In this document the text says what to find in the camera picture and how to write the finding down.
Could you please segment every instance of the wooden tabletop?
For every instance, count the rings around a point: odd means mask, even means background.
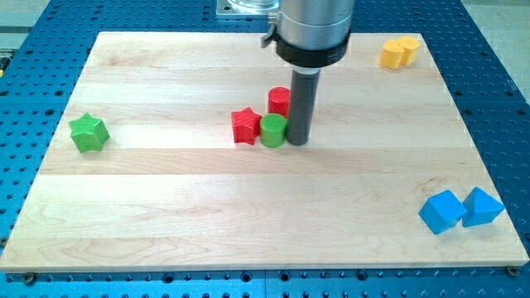
[[[234,144],[230,113],[267,111],[291,68],[259,34],[102,32],[0,258],[5,272],[466,267],[528,261],[503,212],[434,235],[426,199],[496,192],[421,36],[353,34],[323,69],[303,147]],[[111,138],[80,154],[68,121]]]

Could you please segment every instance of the yellow cube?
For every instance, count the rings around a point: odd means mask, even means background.
[[[410,65],[416,60],[417,52],[420,49],[420,42],[410,36],[403,36],[397,40],[397,43],[405,50],[401,58],[401,65]]]
[[[383,45],[383,53],[379,65],[395,70],[402,60],[404,49],[396,40],[387,40]]]

